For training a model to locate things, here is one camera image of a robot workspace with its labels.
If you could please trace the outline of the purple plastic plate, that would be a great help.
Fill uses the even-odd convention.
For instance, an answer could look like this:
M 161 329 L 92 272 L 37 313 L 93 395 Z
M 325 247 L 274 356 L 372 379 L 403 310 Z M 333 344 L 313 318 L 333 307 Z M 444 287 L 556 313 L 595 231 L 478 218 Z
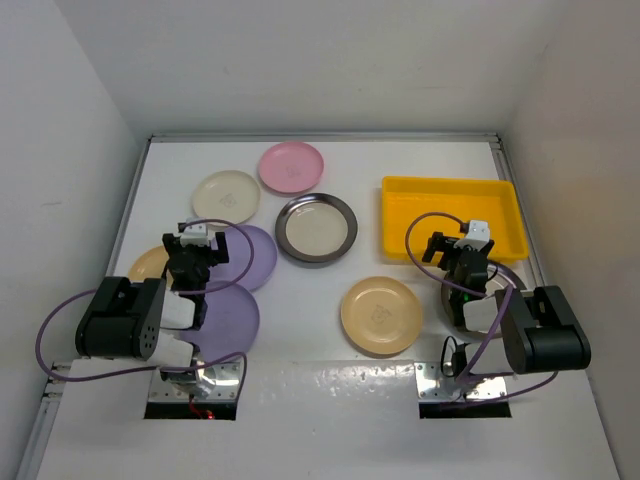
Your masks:
M 260 326 L 258 304 L 247 289 L 232 285 L 205 295 L 207 312 L 199 330 L 182 330 L 180 338 L 198 347 L 204 361 L 233 352 L 248 353 Z
M 254 247 L 253 262 L 248 272 L 238 284 L 249 291 L 261 288 L 275 270 L 278 252 L 275 241 L 264 229 L 253 225 L 242 225 Z M 250 259 L 250 247 L 243 234 L 228 227 L 224 230 L 228 247 L 229 262 L 210 269 L 208 287 L 216 283 L 229 282 L 242 273 Z

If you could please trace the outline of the dark metal plate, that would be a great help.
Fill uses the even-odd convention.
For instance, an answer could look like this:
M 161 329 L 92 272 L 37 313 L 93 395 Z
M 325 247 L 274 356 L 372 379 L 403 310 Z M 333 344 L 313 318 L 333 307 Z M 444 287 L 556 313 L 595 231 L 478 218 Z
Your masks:
M 505 288 L 506 285 L 509 284 L 518 290 L 526 289 L 525 283 L 508 266 L 500 262 L 489 261 L 489 270 L 491 275 L 494 275 L 490 282 L 498 284 L 501 288 Z M 452 307 L 449 304 L 450 293 L 450 287 L 446 285 L 442 285 L 440 287 L 441 304 L 446 315 L 446 319 L 444 320 L 445 328 L 451 334 L 453 334 L 454 336 L 458 336 L 466 343 L 481 342 L 486 336 L 485 331 L 469 330 L 466 327 L 465 323 L 462 323 L 461 325 L 456 325 L 454 323 L 454 313 Z
M 333 263 L 353 246 L 358 221 L 351 207 L 327 193 L 290 200 L 276 217 L 275 239 L 292 259 L 309 264 Z

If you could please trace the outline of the pink plastic plate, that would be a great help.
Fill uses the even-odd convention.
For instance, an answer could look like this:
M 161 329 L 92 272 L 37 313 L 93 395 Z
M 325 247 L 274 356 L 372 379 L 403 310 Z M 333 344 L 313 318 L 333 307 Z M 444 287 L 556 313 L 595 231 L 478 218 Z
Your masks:
M 258 163 L 261 181 L 282 194 L 305 192 L 317 185 L 324 172 L 324 158 L 304 142 L 282 142 L 269 147 Z

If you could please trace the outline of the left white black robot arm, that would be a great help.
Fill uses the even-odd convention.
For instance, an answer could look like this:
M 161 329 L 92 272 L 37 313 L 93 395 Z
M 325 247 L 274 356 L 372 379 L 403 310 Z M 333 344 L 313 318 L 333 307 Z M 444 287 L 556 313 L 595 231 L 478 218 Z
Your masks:
M 197 348 L 167 334 L 169 330 L 199 329 L 207 313 L 204 290 L 210 269 L 229 262 L 225 234 L 167 233 L 163 245 L 168 260 L 161 276 L 133 282 L 127 277 L 104 278 L 75 334 L 78 353 L 102 359 L 133 359 L 146 363 L 119 372 L 84 377 L 84 382 L 150 371 L 168 378 L 197 379 Z

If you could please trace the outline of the yellow plastic plate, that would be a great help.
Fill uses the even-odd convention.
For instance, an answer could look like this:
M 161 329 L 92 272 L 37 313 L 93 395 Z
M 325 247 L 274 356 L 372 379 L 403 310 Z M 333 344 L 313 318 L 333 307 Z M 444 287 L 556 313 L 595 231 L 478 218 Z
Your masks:
M 397 355 L 419 337 L 423 310 L 418 297 L 404 283 L 373 276 L 354 284 L 340 307 L 344 333 L 360 350 L 374 356 Z
M 165 278 L 170 288 L 173 279 L 165 271 L 168 254 L 163 246 L 154 247 L 142 254 L 129 269 L 127 277 L 132 282 L 143 282 L 147 278 Z

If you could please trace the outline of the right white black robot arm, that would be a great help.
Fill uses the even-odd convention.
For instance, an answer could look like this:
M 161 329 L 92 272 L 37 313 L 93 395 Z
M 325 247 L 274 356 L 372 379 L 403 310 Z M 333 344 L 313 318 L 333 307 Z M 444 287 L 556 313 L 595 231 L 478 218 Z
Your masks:
M 522 290 L 514 281 L 491 295 L 488 254 L 493 241 L 477 248 L 465 239 L 434 233 L 422 261 L 436 253 L 438 267 L 446 272 L 442 287 L 444 305 L 455 327 L 466 325 L 465 314 L 482 301 L 495 301 L 502 313 L 496 332 L 501 335 L 506 361 L 516 374 L 584 370 L 591 363 L 591 346 L 573 309 L 556 285 Z

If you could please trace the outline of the cream white plastic plate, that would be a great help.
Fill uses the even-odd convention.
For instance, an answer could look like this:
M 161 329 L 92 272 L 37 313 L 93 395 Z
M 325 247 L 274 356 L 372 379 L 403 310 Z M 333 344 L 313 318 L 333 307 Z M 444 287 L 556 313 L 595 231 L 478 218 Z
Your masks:
M 192 193 L 191 205 L 198 217 L 238 224 L 255 215 L 260 200 L 260 187 L 251 175 L 238 170 L 223 170 L 198 184 Z

